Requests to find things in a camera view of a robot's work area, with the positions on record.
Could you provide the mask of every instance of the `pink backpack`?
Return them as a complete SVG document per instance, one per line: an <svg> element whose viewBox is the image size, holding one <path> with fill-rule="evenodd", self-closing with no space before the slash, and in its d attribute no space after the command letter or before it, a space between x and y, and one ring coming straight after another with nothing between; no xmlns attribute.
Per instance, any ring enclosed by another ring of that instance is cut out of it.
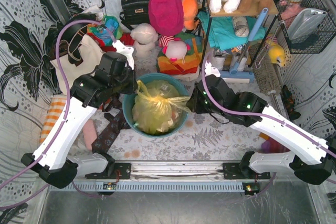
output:
<svg viewBox="0 0 336 224"><path fill-rule="evenodd" d="M175 36L183 28L183 6L181 0L149 0L149 20L156 32Z"/></svg>

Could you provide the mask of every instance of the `teal bucket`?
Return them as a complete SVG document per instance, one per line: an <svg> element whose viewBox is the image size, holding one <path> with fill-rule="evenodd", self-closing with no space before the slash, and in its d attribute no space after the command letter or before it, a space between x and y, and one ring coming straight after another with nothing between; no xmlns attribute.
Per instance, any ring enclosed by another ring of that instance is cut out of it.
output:
<svg viewBox="0 0 336 224"><path fill-rule="evenodd" d="M169 76L168 74L149 73L149 74L145 74L145 75L139 77L138 80L142 81L144 84L147 84L147 83L152 82L152 81L164 80L164 81L169 82L171 85L173 85L177 89L177 91L179 92L180 96L182 96L182 97L189 96L185 87L178 80L174 79L173 77ZM139 134L141 134L143 136L151 137L151 138L170 136L170 135L174 134L176 131L178 131L183 126L185 121L187 120L188 113L183 111L181 119L178 122L178 125L174 129L172 129L168 132L162 133L162 135L148 135L148 134L142 132L141 130L137 129L136 127L134 127L135 122L133 120L132 108L134 106L135 96L136 96L136 94L126 94L124 96L124 99L122 101L122 111L123 111L123 114L124 114L124 117L125 117L127 123L131 126L131 128L134 129L136 132L138 132Z"/></svg>

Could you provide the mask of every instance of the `shelf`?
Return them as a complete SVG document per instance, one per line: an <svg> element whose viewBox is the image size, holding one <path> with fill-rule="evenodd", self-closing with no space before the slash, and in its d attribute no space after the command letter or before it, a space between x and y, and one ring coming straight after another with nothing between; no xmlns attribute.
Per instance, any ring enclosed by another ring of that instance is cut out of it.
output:
<svg viewBox="0 0 336 224"><path fill-rule="evenodd" d="M288 0L275 0L275 2L279 10L278 19L284 21L284 24L281 25L281 29L283 31L283 35L285 36L289 52L292 55L319 54L335 37L336 24L321 0L300 0L296 2ZM315 28L315 30L311 31L310 34L291 40L287 29L295 20L300 10L305 8L315 8L326 11L327 16L318 25L318 27Z"/></svg>
<svg viewBox="0 0 336 224"><path fill-rule="evenodd" d="M252 3L250 10L248 10L247 12L244 12L244 13L242 13L238 10L234 11L233 13L226 13L223 10L223 5L222 5L222 9L220 9L219 13L211 13L211 11L209 9L210 17L211 18L218 18L218 17L237 17L237 16L258 16L260 14L260 12L258 11L257 3ZM275 4L273 3L270 10L268 10L268 15L277 15L277 14L278 14L278 9L275 6Z"/></svg>

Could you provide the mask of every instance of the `brown tie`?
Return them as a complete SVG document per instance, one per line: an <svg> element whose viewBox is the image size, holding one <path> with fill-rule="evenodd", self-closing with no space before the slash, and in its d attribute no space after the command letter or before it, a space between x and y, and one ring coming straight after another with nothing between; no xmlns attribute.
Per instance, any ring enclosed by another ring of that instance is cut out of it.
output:
<svg viewBox="0 0 336 224"><path fill-rule="evenodd" d="M122 113L122 103L117 97L111 98L112 107L119 109L119 113L116 116L110 113L105 113L104 118L110 121L109 125L99 134L97 139L92 143L92 152L107 153L111 145L119 135L122 129L130 129L130 126L126 122Z"/></svg>

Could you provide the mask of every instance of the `wooden shelf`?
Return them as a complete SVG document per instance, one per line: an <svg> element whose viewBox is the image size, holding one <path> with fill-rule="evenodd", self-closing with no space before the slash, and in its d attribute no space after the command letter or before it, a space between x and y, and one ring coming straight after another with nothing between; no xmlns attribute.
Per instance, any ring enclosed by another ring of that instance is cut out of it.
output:
<svg viewBox="0 0 336 224"><path fill-rule="evenodd" d="M258 11L257 3L253 3L250 10L244 13L239 12L238 10L234 11L233 13L226 13L223 10L223 5L224 3L222 2L222 9L220 9L219 13L211 13L209 9L210 17L216 18L216 17L236 17L236 16L258 16L260 14L260 12ZM278 9L275 6L274 2L272 2L272 7L270 8L270 10L268 10L268 15L276 15L276 14L278 14Z"/></svg>

